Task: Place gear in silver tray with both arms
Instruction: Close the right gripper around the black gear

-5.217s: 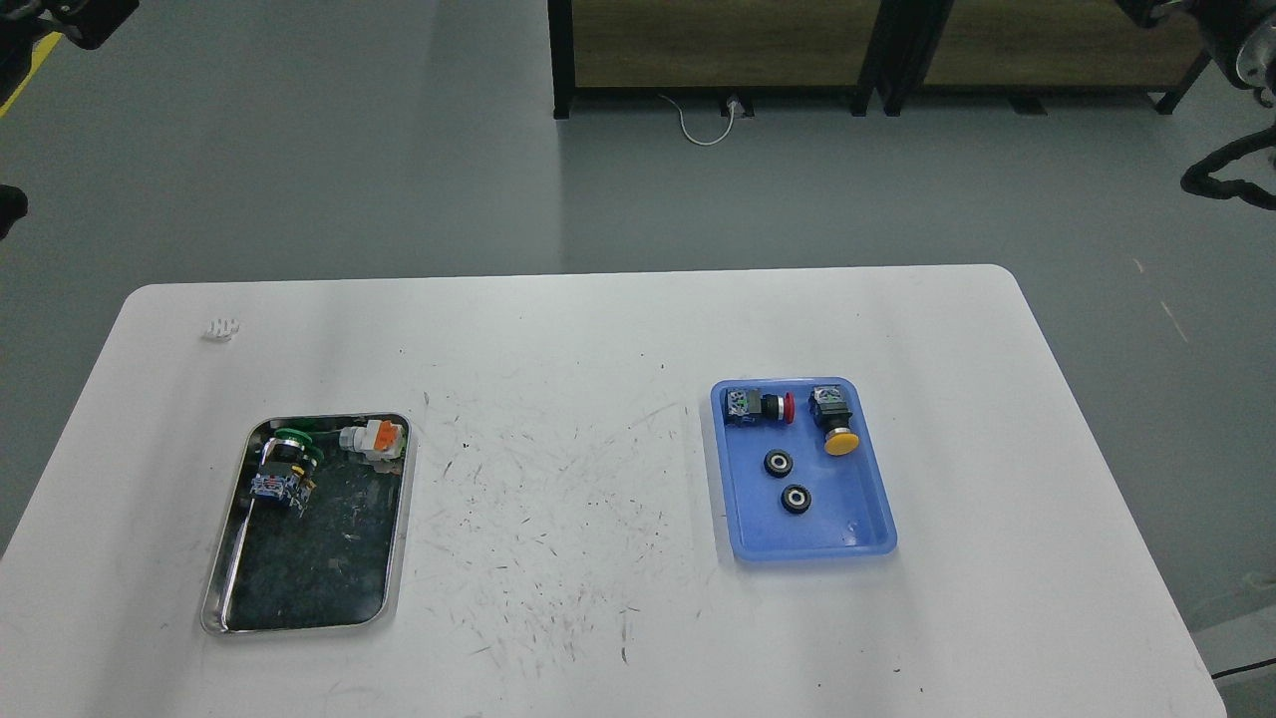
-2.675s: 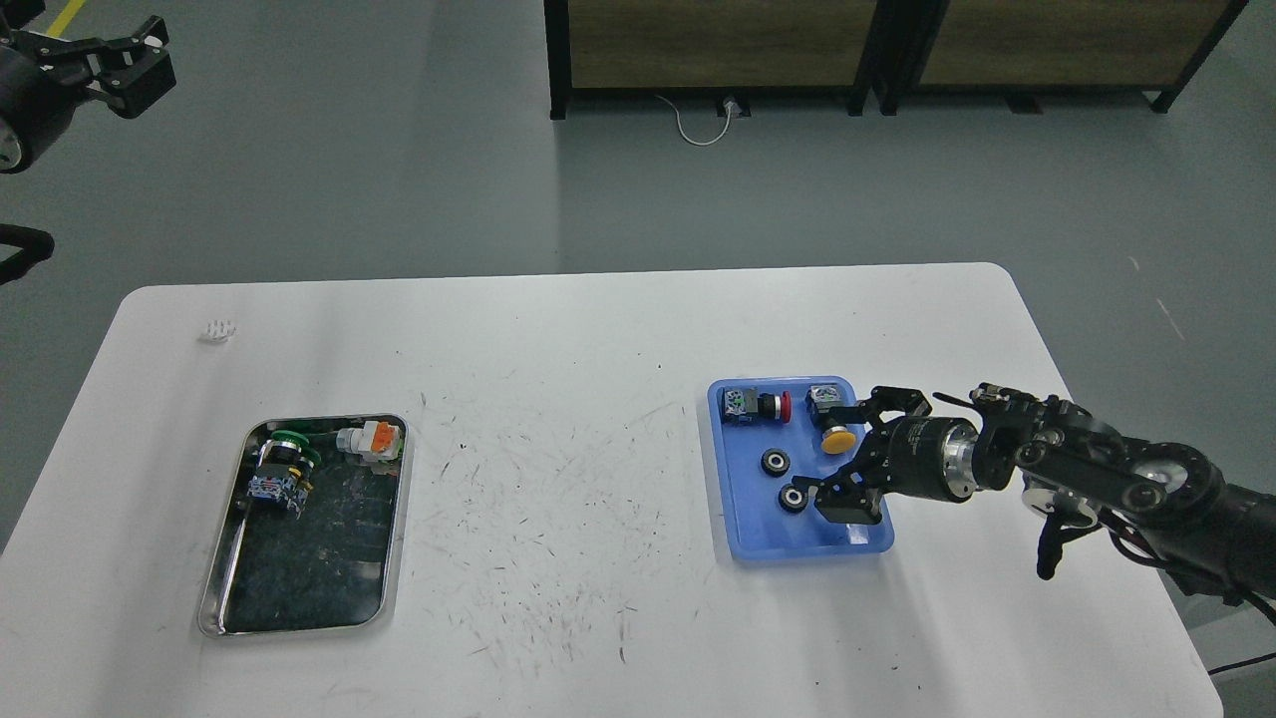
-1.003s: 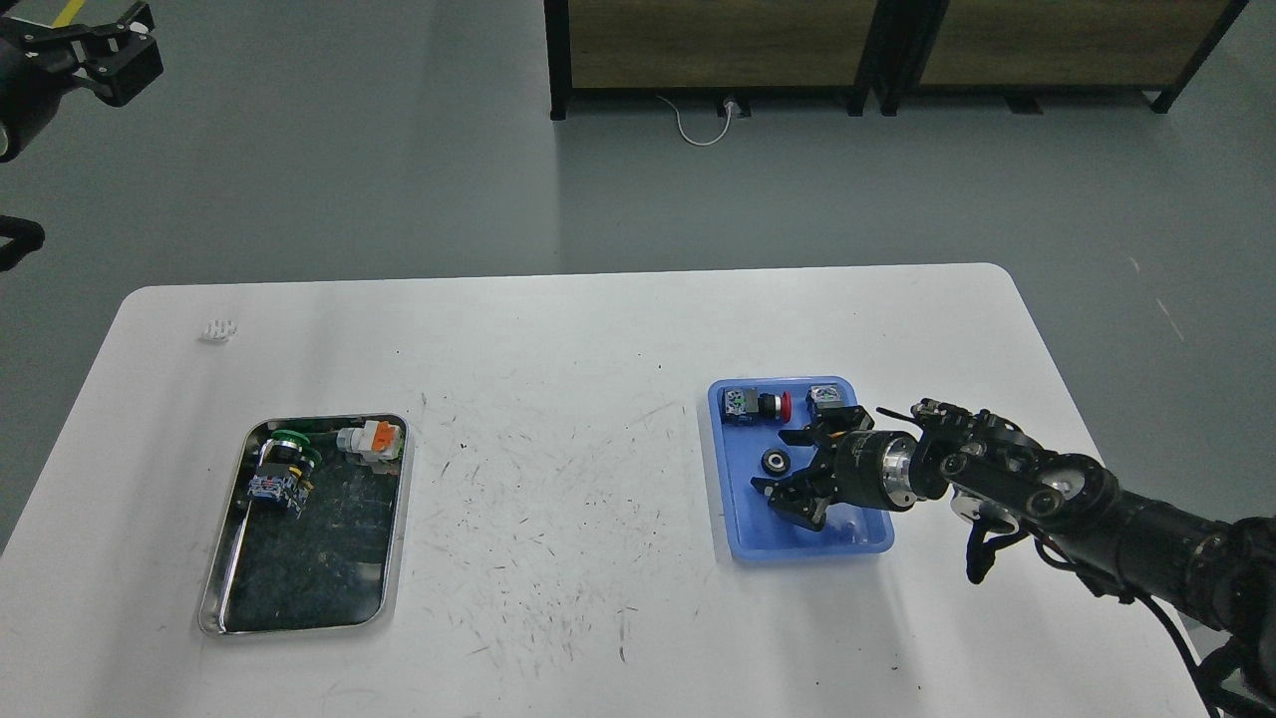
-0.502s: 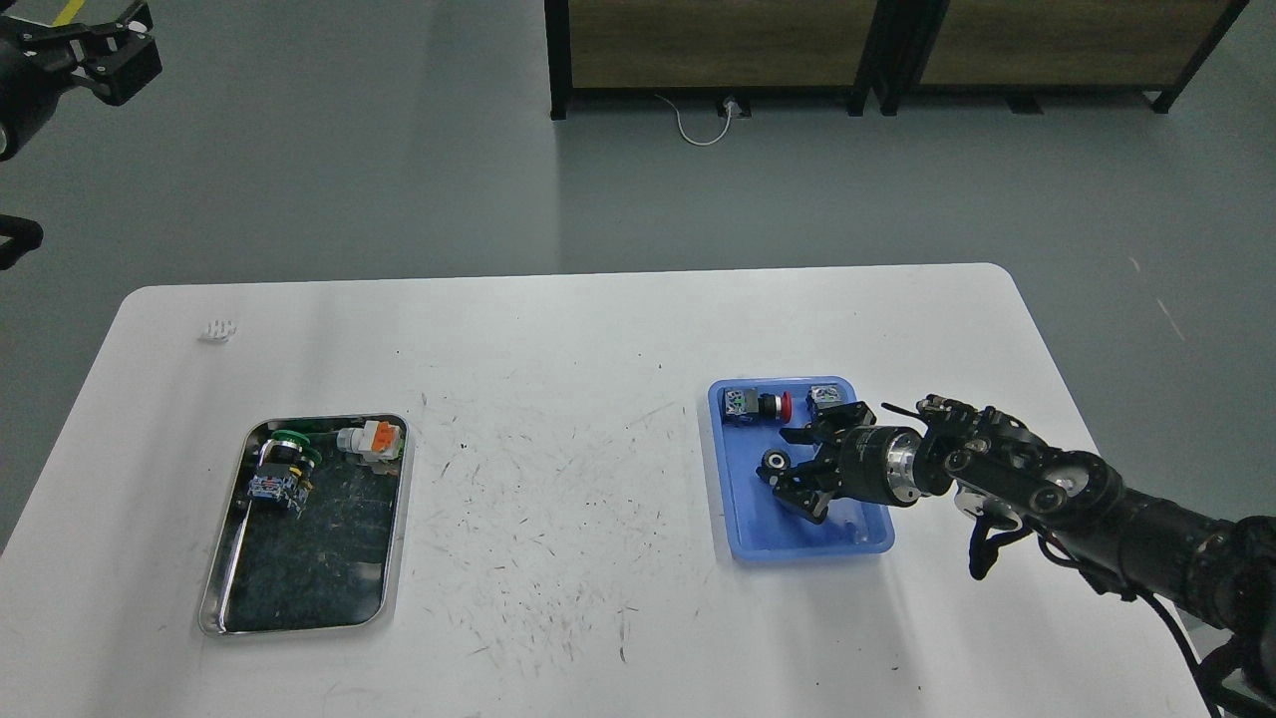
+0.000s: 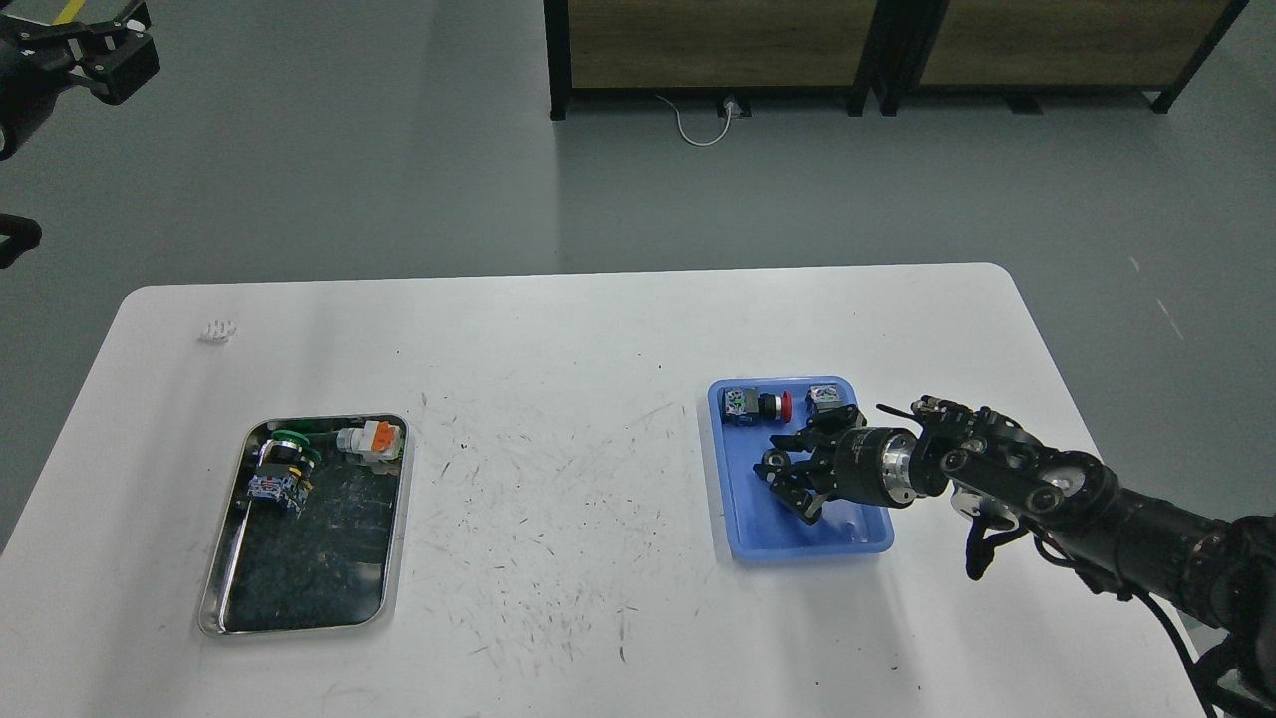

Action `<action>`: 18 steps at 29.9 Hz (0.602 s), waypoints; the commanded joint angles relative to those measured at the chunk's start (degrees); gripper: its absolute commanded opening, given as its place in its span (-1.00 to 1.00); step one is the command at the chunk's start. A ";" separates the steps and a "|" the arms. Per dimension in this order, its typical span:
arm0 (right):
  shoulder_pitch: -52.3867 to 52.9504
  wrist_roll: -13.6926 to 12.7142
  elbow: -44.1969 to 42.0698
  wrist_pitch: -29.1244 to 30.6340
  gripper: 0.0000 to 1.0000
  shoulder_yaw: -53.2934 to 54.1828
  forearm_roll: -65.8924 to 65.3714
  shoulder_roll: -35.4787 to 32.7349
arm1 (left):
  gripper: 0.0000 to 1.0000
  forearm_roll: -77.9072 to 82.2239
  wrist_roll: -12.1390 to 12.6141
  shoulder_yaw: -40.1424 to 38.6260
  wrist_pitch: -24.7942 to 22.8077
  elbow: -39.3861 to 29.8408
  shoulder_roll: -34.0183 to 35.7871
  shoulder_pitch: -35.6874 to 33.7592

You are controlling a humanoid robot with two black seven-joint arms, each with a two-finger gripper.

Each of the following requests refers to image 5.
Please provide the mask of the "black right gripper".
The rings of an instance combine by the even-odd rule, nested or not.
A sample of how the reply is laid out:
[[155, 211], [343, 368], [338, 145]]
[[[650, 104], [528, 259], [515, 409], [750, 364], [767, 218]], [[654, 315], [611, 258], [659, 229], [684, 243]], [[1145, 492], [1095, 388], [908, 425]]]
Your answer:
[[[925, 460], [920, 437], [866, 427], [855, 404], [815, 412], [792, 435], [771, 435], [769, 444], [753, 472], [806, 525], [820, 520], [828, 500], [903, 509], [946, 492], [946, 476]], [[789, 453], [812, 458], [792, 460]]]

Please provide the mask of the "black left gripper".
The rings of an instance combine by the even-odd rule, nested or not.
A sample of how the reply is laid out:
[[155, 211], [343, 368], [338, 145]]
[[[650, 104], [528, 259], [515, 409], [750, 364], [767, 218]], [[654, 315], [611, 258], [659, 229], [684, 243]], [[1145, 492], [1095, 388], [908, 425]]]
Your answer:
[[[10, 159], [50, 119], [70, 82], [117, 106], [160, 71], [145, 1], [1, 1], [1, 159]], [[68, 50], [31, 48], [22, 36], [93, 31], [79, 41], [77, 69]]]

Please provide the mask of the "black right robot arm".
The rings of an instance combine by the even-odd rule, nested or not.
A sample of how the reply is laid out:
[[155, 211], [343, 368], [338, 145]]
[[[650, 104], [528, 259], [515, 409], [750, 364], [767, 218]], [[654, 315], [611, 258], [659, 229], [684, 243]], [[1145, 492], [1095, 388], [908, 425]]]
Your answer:
[[[1095, 594], [1142, 601], [1168, 627], [1208, 717], [1273, 714], [1272, 517], [1219, 520], [1132, 491], [1097, 457], [1044, 445], [988, 406], [920, 397], [903, 418], [916, 431], [872, 427], [857, 406], [829, 406], [771, 436], [754, 473], [808, 524], [832, 501], [905, 509], [949, 490], [971, 523], [971, 580], [1000, 546], [1028, 537], [1040, 559]], [[1193, 658], [1168, 607], [1224, 639]]]

